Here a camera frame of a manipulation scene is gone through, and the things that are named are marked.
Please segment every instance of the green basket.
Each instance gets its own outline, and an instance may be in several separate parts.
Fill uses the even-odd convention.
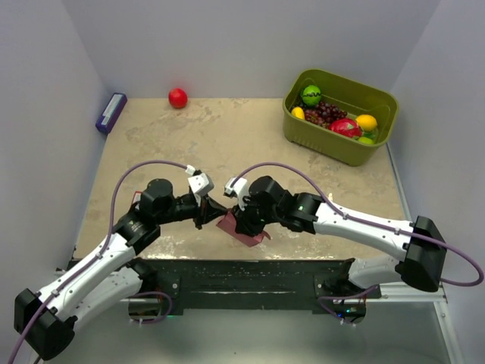
[[[299,100],[300,92],[316,85],[322,100],[347,111],[349,118],[369,114],[376,118],[379,135],[375,144],[364,144],[334,133],[308,121],[295,118],[290,109]],[[304,71],[283,100],[283,132],[290,141],[338,159],[351,166],[363,165],[393,131],[399,104],[389,93],[337,76],[323,70]]]

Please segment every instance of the lemon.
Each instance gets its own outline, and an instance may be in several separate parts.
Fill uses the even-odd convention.
[[[372,131],[377,127],[377,120],[372,115],[359,115],[355,121],[363,131]]]
[[[291,115],[293,115],[295,118],[305,120],[305,112],[302,108],[298,106],[293,108],[293,110],[291,111]]]
[[[357,140],[364,144],[374,144],[374,141],[371,138],[367,138],[366,136],[361,136]]]

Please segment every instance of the lime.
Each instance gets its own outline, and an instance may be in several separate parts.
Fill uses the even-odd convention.
[[[361,136],[357,140],[364,144],[374,144],[374,141],[371,138],[367,138],[366,136]]]
[[[359,115],[355,118],[359,127],[362,128],[363,131],[372,131],[377,127],[377,120],[372,115]]]

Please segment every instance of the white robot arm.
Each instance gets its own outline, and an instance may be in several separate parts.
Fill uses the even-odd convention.
[[[429,218],[420,216],[416,222],[400,221],[379,218],[335,203],[330,206],[318,195],[292,195],[269,176],[260,177],[250,186],[244,178],[236,183],[232,178],[224,193],[238,199],[232,209],[233,236],[250,246],[261,241],[266,224],[279,223],[291,231],[343,237],[385,253],[373,259],[350,259],[340,279],[327,282],[327,289],[337,296],[352,295],[378,284],[397,281],[423,291],[438,290],[446,249],[406,234],[418,232],[444,242]],[[358,219],[370,224],[357,222]],[[383,226],[393,227],[393,231]],[[248,236],[254,237],[255,241],[248,243]]]

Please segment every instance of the red fruit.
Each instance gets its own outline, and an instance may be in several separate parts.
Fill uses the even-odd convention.
[[[187,94],[182,89],[171,89],[168,93],[168,101],[172,108],[185,108],[187,100]]]
[[[360,127],[358,127],[358,124],[348,118],[334,121],[330,125],[330,130],[349,138],[360,138],[362,136],[362,131]]]

